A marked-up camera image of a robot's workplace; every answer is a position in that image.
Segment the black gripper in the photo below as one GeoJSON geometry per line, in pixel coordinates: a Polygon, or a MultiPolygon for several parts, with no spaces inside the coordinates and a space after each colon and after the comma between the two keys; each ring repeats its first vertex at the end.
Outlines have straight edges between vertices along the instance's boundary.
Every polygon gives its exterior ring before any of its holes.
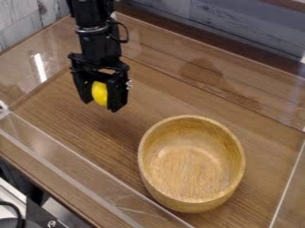
{"type": "Polygon", "coordinates": [[[93,101],[93,82],[107,85],[107,109],[118,112],[127,105],[129,66],[121,61],[122,44],[119,28],[78,28],[82,51],[70,53],[74,84],[84,103],[93,101]]]}

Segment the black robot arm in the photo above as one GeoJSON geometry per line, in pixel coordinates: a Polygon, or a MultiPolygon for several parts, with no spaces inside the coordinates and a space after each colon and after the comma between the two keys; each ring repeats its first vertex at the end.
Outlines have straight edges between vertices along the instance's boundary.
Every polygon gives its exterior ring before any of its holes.
{"type": "Polygon", "coordinates": [[[66,0],[76,22],[80,53],[70,53],[71,75],[84,103],[95,101],[111,112],[127,105],[130,67],[122,62],[122,38],[115,17],[115,0],[66,0]]]}

